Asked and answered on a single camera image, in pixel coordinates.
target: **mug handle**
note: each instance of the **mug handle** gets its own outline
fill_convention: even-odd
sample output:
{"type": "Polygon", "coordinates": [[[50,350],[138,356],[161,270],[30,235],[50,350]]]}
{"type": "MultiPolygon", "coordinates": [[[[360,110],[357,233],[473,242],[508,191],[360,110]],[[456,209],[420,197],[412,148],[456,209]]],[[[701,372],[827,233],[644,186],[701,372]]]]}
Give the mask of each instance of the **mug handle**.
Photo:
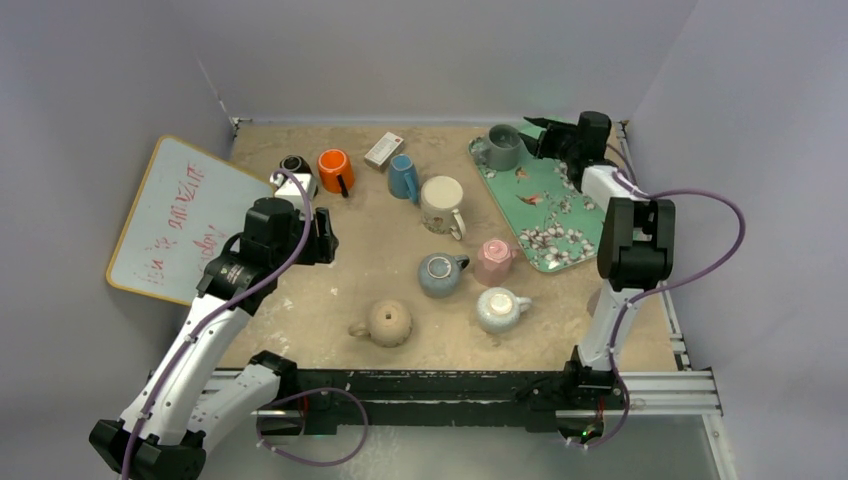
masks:
{"type": "Polygon", "coordinates": [[[521,313],[526,312],[530,305],[533,305],[533,299],[528,297],[518,297],[518,311],[521,313]]]}
{"type": "Polygon", "coordinates": [[[347,333],[351,337],[364,337],[368,335],[368,326],[365,325],[365,322],[354,323],[347,327],[347,333]]]}
{"type": "Polygon", "coordinates": [[[344,184],[344,178],[341,175],[336,175],[336,180],[339,181],[339,187],[342,189],[342,196],[347,198],[350,194],[347,191],[347,185],[344,184]]]}
{"type": "Polygon", "coordinates": [[[451,213],[453,214],[453,219],[456,221],[456,226],[451,227],[451,235],[457,240],[462,240],[462,237],[467,233],[465,231],[465,222],[462,220],[462,215],[460,215],[458,208],[454,208],[451,213]]]}
{"type": "Polygon", "coordinates": [[[406,180],[406,188],[409,189],[409,200],[412,203],[418,203],[418,189],[415,187],[415,182],[412,181],[412,175],[408,173],[403,174],[403,179],[406,180]]]}
{"type": "Polygon", "coordinates": [[[468,255],[457,255],[453,259],[456,260],[460,270],[465,270],[465,267],[471,264],[471,258],[468,255]]]}
{"type": "Polygon", "coordinates": [[[477,165],[486,165],[489,163],[489,153],[492,151],[492,147],[488,145],[484,145],[483,148],[474,152],[474,163],[477,165]]]}

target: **cable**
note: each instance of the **cable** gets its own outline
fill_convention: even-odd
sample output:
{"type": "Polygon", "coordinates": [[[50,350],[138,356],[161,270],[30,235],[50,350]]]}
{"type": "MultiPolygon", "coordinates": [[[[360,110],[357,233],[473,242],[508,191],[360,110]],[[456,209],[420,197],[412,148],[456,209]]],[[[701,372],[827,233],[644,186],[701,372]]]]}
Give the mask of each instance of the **cable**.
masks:
{"type": "Polygon", "coordinates": [[[359,453],[359,451],[362,450],[362,447],[365,445],[365,439],[368,438],[368,414],[365,412],[365,407],[362,405],[362,402],[360,402],[358,398],[353,396],[353,394],[348,392],[347,390],[342,390],[341,388],[334,388],[334,387],[314,388],[312,390],[306,390],[305,392],[300,392],[296,395],[292,395],[292,396],[289,396],[289,397],[286,397],[286,398],[281,398],[280,400],[276,400],[276,401],[270,403],[267,407],[268,408],[277,407],[277,406],[286,404],[286,403],[288,403],[292,400],[297,400],[298,398],[306,397],[308,395],[312,395],[312,394],[319,393],[319,392],[335,392],[335,393],[340,393],[340,394],[350,398],[351,400],[353,400],[353,403],[356,404],[356,407],[359,409],[359,413],[362,414],[362,437],[359,438],[359,443],[356,444],[356,447],[353,449],[353,451],[351,451],[350,453],[348,453],[347,455],[345,455],[344,457],[342,457],[338,460],[333,460],[333,461],[330,461],[330,462],[319,462],[319,461],[316,461],[316,460],[309,460],[307,458],[298,457],[297,455],[291,454],[291,453],[286,452],[286,451],[284,451],[280,448],[275,447],[274,445],[271,445],[268,442],[268,440],[265,440],[265,437],[262,436],[262,430],[259,428],[259,420],[260,419],[256,420],[256,438],[259,439],[259,443],[256,444],[256,446],[257,447],[263,446],[263,447],[267,448],[268,450],[270,450],[271,452],[276,453],[277,455],[280,455],[281,457],[285,457],[285,458],[288,458],[289,460],[294,460],[295,462],[299,462],[299,463],[302,463],[304,465],[309,465],[311,467],[334,467],[336,465],[340,465],[340,464],[350,460],[351,458],[355,457],[356,454],[359,453]]]}
{"type": "Polygon", "coordinates": [[[613,146],[613,144],[611,143],[607,144],[607,148],[615,152],[615,154],[618,155],[619,158],[621,158],[621,160],[624,162],[624,166],[627,168],[627,178],[631,182],[636,183],[636,172],[633,170],[633,165],[630,164],[630,160],[627,159],[627,155],[622,153],[621,150],[613,146]]]}
{"type": "MultiPolygon", "coordinates": [[[[304,190],[303,185],[301,185],[300,181],[292,174],[292,172],[286,170],[285,168],[279,168],[274,171],[273,176],[282,173],[289,180],[294,183],[295,187],[300,191],[300,197],[303,199],[303,209],[304,209],[304,226],[303,233],[300,236],[300,241],[297,242],[297,246],[294,248],[291,256],[280,265],[280,268],[276,269],[271,275],[268,275],[266,278],[261,280],[256,285],[248,288],[244,292],[235,297],[228,300],[226,303],[221,305],[220,307],[212,310],[209,315],[205,316],[203,320],[198,322],[197,326],[194,330],[191,331],[191,334],[188,335],[190,338],[196,338],[200,333],[206,328],[206,326],[212,322],[218,315],[222,312],[232,308],[234,305],[237,305],[239,302],[244,300],[245,298],[253,295],[257,291],[265,288],[266,285],[273,282],[277,277],[283,274],[286,270],[291,267],[297,258],[300,256],[300,252],[303,251],[303,248],[306,246],[306,241],[309,238],[309,231],[312,228],[312,203],[309,200],[309,194],[304,190]]],[[[150,418],[150,409],[153,407],[153,404],[156,402],[156,397],[159,396],[159,391],[162,390],[162,387],[165,385],[165,382],[168,380],[168,377],[173,372],[174,368],[176,368],[177,363],[182,359],[185,352],[188,350],[189,346],[193,345],[190,341],[190,338],[187,338],[185,342],[183,342],[180,347],[177,349],[177,352],[171,357],[171,360],[165,365],[165,368],[162,369],[162,374],[159,375],[159,378],[156,380],[156,383],[150,389],[150,394],[147,396],[147,401],[144,402],[144,405],[141,407],[141,411],[139,412],[139,417],[135,422],[135,426],[130,433],[130,438],[127,440],[127,448],[124,450],[124,459],[121,463],[121,479],[129,480],[130,475],[130,463],[132,462],[132,453],[133,447],[135,446],[135,442],[138,439],[139,434],[141,434],[142,428],[144,428],[144,423],[150,418]]]]}
{"type": "Polygon", "coordinates": [[[592,444],[583,445],[583,447],[587,448],[587,449],[599,447],[599,446],[603,445],[604,443],[607,443],[608,441],[610,441],[621,430],[621,427],[624,426],[624,421],[627,420],[628,415],[630,415],[630,391],[627,389],[627,385],[624,383],[624,379],[621,377],[621,372],[619,372],[619,370],[618,370],[618,365],[615,363],[615,339],[616,339],[616,337],[618,337],[618,330],[621,328],[621,322],[624,319],[624,315],[627,313],[627,310],[631,306],[633,306],[634,304],[644,300],[645,298],[647,298],[651,295],[666,292],[666,291],[671,290],[673,288],[682,287],[683,285],[692,283],[695,280],[699,280],[700,278],[704,277],[705,275],[712,273],[718,267],[724,265],[725,262],[730,260],[730,257],[732,257],[736,253],[736,251],[739,250],[739,246],[742,245],[742,241],[745,239],[745,231],[747,230],[747,226],[745,224],[745,215],[742,213],[742,209],[739,208],[739,205],[734,203],[732,200],[730,200],[730,199],[728,199],[728,198],[726,198],[722,195],[719,195],[719,194],[713,193],[713,192],[709,192],[709,191],[706,191],[706,190],[695,189],[695,188],[666,190],[666,191],[660,192],[660,193],[647,194],[647,193],[639,190],[635,185],[627,182],[622,177],[623,177],[623,175],[621,175],[618,171],[613,173],[613,179],[615,180],[616,183],[618,183],[622,187],[629,190],[630,193],[633,194],[634,196],[642,197],[642,198],[645,198],[645,199],[674,197],[674,196],[678,196],[678,195],[696,195],[696,196],[700,196],[700,197],[707,197],[707,198],[711,198],[713,200],[717,200],[717,201],[727,205],[728,207],[730,207],[730,209],[733,210],[733,213],[736,214],[736,218],[739,220],[739,233],[736,235],[736,241],[733,242],[733,245],[730,247],[730,249],[724,255],[722,255],[721,258],[716,260],[712,265],[710,265],[707,268],[701,270],[700,272],[695,273],[693,275],[690,275],[690,276],[688,276],[688,277],[686,277],[682,280],[667,283],[665,285],[656,287],[652,290],[647,290],[645,292],[634,295],[633,298],[631,298],[630,301],[625,303],[621,307],[621,309],[618,311],[618,316],[615,318],[615,325],[613,326],[613,329],[612,329],[612,338],[610,338],[609,362],[610,362],[610,366],[612,367],[612,372],[615,375],[616,381],[618,382],[619,385],[621,385],[621,391],[622,391],[622,395],[623,395],[622,398],[623,398],[623,401],[624,401],[624,410],[622,411],[621,419],[618,421],[618,423],[615,424],[615,426],[612,428],[612,430],[609,433],[602,436],[601,438],[599,438],[596,442],[594,442],[592,444]]]}

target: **bird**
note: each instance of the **bird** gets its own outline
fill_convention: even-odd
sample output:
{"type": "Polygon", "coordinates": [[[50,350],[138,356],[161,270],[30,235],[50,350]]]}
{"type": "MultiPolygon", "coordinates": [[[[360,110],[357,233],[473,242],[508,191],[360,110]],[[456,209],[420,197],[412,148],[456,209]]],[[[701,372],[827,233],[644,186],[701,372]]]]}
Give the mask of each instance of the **bird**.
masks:
{"type": "Polygon", "coordinates": [[[518,167],[515,169],[515,180],[520,182],[522,178],[530,178],[530,175],[527,175],[524,167],[518,167]]]}
{"type": "Polygon", "coordinates": [[[542,203],[542,196],[538,193],[531,195],[529,197],[522,197],[521,195],[516,195],[519,200],[526,203],[527,205],[533,205],[534,207],[540,203],[542,203]]]}

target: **pink mug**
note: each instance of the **pink mug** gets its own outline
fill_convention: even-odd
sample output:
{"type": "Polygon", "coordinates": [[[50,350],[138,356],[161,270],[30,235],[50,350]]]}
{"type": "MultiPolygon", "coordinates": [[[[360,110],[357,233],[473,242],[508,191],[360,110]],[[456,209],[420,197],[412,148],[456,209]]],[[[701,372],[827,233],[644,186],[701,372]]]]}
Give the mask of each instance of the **pink mug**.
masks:
{"type": "Polygon", "coordinates": [[[519,248],[510,247],[499,238],[484,243],[477,252],[474,278],[487,287],[496,287],[509,276],[512,259],[518,256],[519,248]]]}

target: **beige table surface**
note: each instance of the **beige table surface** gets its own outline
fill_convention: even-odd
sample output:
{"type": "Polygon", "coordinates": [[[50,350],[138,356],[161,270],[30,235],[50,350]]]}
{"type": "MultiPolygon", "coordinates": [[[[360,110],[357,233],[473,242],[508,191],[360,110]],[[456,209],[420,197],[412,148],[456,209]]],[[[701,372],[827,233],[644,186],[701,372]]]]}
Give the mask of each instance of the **beige table surface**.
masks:
{"type": "MultiPolygon", "coordinates": [[[[559,370],[586,333],[601,285],[595,261],[545,274],[519,256],[504,287],[533,298],[532,308],[511,331],[483,332],[473,314],[485,290],[471,269],[477,249],[491,237],[515,236],[475,171],[466,147],[483,132],[476,127],[398,127],[404,153],[418,168],[421,183],[449,175],[463,185],[462,212],[468,235],[456,241],[421,225],[419,210],[392,197],[385,173],[365,165],[363,156],[385,127],[247,125],[238,133],[232,162],[267,177],[289,154],[303,156],[315,169],[328,148],[345,150],[353,160],[356,184],[349,199],[320,191],[317,206],[330,209],[340,246],[330,265],[294,266],[280,277],[253,320],[232,343],[222,367],[243,367],[267,349],[303,368],[559,370]],[[443,300],[424,296],[416,279],[418,264],[434,252],[466,254],[472,265],[456,293],[443,300]],[[348,335],[349,324],[365,318],[373,302],[395,298],[412,311],[407,342],[382,348],[348,335]]],[[[610,152],[608,158],[614,158],[610,152]]],[[[634,321],[622,352],[622,369],[674,371],[674,356],[659,298],[649,298],[634,321]]]]}

